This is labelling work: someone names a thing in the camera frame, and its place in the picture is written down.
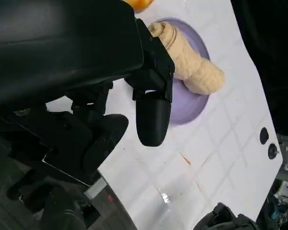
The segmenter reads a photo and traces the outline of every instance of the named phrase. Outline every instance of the purple plate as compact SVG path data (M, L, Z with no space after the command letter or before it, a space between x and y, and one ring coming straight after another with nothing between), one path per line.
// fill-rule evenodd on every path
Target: purple plate
M176 26L186 36L191 47L203 58L210 60L204 42L190 25L175 18L158 20L158 22L161 21L166 21L171 25ZM208 98L209 95L192 93L185 87L181 80L174 79L170 122L177 125L183 125L194 120L204 110Z

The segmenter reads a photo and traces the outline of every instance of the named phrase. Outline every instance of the white table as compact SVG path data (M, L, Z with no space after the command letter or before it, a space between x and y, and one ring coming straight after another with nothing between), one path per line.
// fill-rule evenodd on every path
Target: white table
M137 137L132 90L124 80L114 82L107 113L123 114L130 123L99 172L138 230L193 229L218 202L256 220L282 157L268 158L270 143L279 145L230 0L155 0L136 17L147 25L165 17L189 23L225 72L226 84L196 120L171 126L160 147L148 148ZM259 141L262 127L270 135L265 145Z

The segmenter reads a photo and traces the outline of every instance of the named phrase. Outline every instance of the orange object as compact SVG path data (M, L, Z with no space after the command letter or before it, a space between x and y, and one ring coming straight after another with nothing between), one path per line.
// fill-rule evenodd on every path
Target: orange object
M129 5L132 6L134 11L145 10L154 0L125 0Z

